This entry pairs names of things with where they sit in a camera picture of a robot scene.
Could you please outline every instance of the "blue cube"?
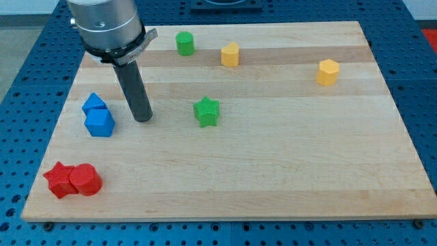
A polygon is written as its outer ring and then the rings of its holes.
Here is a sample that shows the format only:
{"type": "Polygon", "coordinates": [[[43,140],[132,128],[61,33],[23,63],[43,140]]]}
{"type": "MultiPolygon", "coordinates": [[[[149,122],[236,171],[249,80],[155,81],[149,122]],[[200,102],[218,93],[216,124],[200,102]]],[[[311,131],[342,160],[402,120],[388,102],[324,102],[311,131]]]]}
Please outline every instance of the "blue cube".
{"type": "Polygon", "coordinates": [[[82,110],[86,116],[88,116],[90,109],[108,109],[104,101],[97,96],[96,93],[91,93],[87,101],[83,104],[82,110]]]}
{"type": "Polygon", "coordinates": [[[93,137],[110,137],[115,122],[108,109],[90,109],[85,126],[93,137]]]}

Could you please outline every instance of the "red block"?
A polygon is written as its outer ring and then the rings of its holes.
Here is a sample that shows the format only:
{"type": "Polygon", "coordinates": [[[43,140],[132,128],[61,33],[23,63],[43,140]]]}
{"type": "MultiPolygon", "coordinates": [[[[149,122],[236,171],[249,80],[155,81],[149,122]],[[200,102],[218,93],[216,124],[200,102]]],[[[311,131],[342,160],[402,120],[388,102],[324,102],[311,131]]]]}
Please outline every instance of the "red block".
{"type": "Polygon", "coordinates": [[[77,189],[70,182],[70,173],[73,169],[74,166],[64,166],[58,161],[52,170],[43,174],[48,180],[48,189],[59,199],[67,194],[78,193],[77,189]]]}
{"type": "Polygon", "coordinates": [[[437,53],[437,29],[422,29],[422,32],[425,34],[425,37],[428,39],[434,52],[437,53]]]}
{"type": "Polygon", "coordinates": [[[88,164],[80,164],[70,173],[70,182],[82,195],[94,195],[102,188],[103,181],[96,169],[88,164]]]}

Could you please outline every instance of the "wood grain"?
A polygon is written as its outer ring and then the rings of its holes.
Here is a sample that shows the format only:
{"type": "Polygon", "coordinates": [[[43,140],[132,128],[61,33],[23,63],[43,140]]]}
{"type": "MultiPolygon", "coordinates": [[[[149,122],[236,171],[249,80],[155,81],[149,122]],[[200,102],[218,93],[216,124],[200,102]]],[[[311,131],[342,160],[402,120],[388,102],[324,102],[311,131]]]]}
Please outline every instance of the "wood grain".
{"type": "Polygon", "coordinates": [[[85,57],[24,219],[437,216],[436,194],[358,23],[157,28],[159,38],[139,59],[152,120],[135,122],[112,68],[85,57]],[[181,30],[195,34],[195,55],[175,52],[181,30]],[[243,48],[236,68],[220,66],[215,55],[229,40],[243,48]],[[318,61],[332,57],[340,62],[339,79],[323,87],[315,82],[318,61]],[[115,118],[111,138],[90,137],[83,126],[81,105],[91,92],[115,118]],[[217,127],[199,128],[193,116],[193,103],[205,95],[221,102],[217,127]],[[102,191],[58,200],[42,177],[56,161],[92,163],[102,191]]]}

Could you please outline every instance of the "yellow block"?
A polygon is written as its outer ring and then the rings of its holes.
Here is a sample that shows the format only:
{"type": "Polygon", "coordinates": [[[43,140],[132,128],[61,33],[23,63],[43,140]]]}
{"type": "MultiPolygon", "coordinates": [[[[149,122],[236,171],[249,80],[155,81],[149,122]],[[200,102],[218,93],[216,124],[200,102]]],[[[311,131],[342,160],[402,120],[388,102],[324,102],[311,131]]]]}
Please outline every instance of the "yellow block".
{"type": "Polygon", "coordinates": [[[231,42],[221,49],[221,63],[224,66],[238,66],[240,59],[240,46],[236,42],[231,42]]]}
{"type": "Polygon", "coordinates": [[[340,65],[338,62],[331,59],[326,59],[319,63],[319,71],[317,73],[316,81],[320,85],[328,86],[335,84],[340,72],[340,65]]]}

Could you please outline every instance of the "green block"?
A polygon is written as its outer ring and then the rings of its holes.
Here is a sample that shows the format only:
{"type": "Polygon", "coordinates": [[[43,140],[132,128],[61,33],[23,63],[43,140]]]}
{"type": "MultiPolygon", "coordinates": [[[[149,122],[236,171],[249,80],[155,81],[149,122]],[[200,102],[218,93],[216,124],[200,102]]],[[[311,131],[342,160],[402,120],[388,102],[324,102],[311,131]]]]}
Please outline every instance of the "green block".
{"type": "Polygon", "coordinates": [[[200,127],[217,126],[220,115],[220,102],[205,96],[200,102],[193,105],[194,117],[199,120],[200,127]]]}
{"type": "Polygon", "coordinates": [[[190,32],[183,31],[176,35],[176,46],[179,55],[188,56],[194,53],[194,37],[190,32]]]}

